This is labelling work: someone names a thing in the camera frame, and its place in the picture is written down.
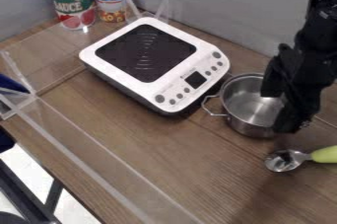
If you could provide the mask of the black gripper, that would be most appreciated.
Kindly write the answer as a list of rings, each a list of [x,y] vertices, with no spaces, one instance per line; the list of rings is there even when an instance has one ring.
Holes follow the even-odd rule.
[[[293,46],[281,43],[270,60],[261,96],[285,97],[273,124],[276,133],[297,133],[321,108],[321,92],[337,79],[337,21],[308,21],[294,36]]]

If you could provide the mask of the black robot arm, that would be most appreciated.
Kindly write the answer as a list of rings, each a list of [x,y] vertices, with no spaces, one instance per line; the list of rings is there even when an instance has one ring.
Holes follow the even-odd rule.
[[[277,133],[294,133],[320,112],[321,92],[337,82],[337,0],[309,0],[293,44],[282,43],[269,62],[261,95],[282,98],[273,123]]]

